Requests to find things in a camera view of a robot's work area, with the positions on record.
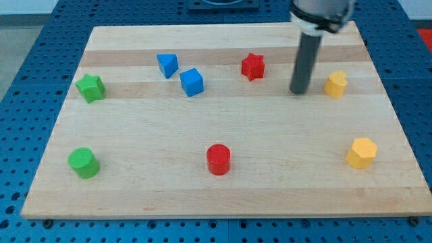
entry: blue block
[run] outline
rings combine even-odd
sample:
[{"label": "blue block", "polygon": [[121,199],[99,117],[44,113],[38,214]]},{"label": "blue block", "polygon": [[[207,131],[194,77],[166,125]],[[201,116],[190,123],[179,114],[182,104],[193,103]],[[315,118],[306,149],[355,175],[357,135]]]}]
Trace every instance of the blue block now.
[{"label": "blue block", "polygon": [[203,77],[196,68],[182,72],[180,74],[180,80],[182,81],[182,88],[188,97],[192,97],[204,91]]},{"label": "blue block", "polygon": [[170,78],[178,69],[177,55],[157,54],[156,57],[159,69],[167,79]]}]

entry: red star block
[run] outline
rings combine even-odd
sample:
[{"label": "red star block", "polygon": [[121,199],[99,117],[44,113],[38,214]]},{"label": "red star block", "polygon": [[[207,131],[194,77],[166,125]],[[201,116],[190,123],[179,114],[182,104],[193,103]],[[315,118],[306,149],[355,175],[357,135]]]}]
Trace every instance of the red star block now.
[{"label": "red star block", "polygon": [[248,57],[242,60],[242,74],[248,77],[249,81],[255,78],[264,78],[264,56],[249,53]]}]

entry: blue pegboard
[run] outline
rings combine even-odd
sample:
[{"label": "blue pegboard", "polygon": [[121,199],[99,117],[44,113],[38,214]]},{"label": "blue pegboard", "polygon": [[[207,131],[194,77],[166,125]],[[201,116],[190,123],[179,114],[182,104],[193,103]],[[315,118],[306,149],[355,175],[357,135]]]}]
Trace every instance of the blue pegboard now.
[{"label": "blue pegboard", "polygon": [[[432,242],[431,217],[54,221],[49,229],[20,217],[93,26],[290,19],[288,0],[261,0],[259,11],[188,11],[187,3],[59,1],[0,104],[0,242]],[[396,0],[359,0],[354,19],[432,186],[432,55]]]}]

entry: yellow cylinder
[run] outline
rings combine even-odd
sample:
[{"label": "yellow cylinder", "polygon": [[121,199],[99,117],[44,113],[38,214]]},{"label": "yellow cylinder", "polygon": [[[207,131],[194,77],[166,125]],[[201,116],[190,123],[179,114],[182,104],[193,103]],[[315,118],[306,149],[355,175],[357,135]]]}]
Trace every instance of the yellow cylinder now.
[{"label": "yellow cylinder", "polygon": [[324,91],[333,98],[340,98],[344,94],[346,84],[346,73],[344,71],[336,71],[329,75],[324,86]]}]

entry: yellow block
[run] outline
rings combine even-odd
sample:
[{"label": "yellow block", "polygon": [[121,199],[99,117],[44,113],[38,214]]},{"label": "yellow block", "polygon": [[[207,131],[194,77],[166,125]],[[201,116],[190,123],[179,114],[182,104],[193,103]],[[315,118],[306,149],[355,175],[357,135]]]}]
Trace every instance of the yellow block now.
[{"label": "yellow block", "polygon": [[333,98],[340,98],[344,94],[346,87],[346,73],[344,71],[336,71],[329,75],[324,91]]},{"label": "yellow block", "polygon": [[346,160],[357,169],[364,169],[371,165],[377,156],[378,147],[369,138],[356,138],[346,155]]}]

